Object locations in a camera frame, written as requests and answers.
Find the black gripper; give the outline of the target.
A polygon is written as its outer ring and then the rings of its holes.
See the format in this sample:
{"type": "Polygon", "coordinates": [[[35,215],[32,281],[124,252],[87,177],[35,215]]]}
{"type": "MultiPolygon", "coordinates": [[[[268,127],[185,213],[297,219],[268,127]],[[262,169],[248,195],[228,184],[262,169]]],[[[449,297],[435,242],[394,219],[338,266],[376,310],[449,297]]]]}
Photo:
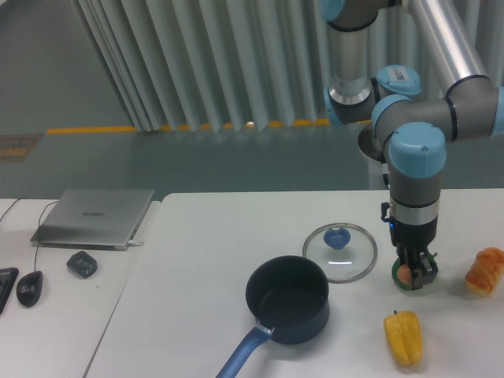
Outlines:
{"type": "MultiPolygon", "coordinates": [[[[408,250],[426,250],[435,238],[438,202],[425,207],[408,207],[398,202],[381,204],[381,220],[389,224],[391,243],[398,248],[400,265],[409,265],[408,250]]],[[[411,290],[431,284],[438,273],[435,258],[427,250],[413,256],[411,290]]]]}

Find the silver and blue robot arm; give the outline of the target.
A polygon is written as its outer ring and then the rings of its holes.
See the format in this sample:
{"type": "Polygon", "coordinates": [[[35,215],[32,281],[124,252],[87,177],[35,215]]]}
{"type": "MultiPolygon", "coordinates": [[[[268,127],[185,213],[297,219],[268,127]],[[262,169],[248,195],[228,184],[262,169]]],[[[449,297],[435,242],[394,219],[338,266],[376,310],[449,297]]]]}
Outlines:
{"type": "Polygon", "coordinates": [[[493,85],[451,1],[322,1],[322,19],[343,38],[349,60],[324,90],[337,124],[370,117],[370,141],[384,167],[390,198],[381,206],[398,255],[392,276],[414,291],[438,272],[428,250],[435,238],[446,145],[501,135],[503,89],[493,85]],[[417,74],[389,65],[368,77],[362,56],[369,27],[383,9],[412,18],[428,51],[443,96],[420,102],[417,74]]]}

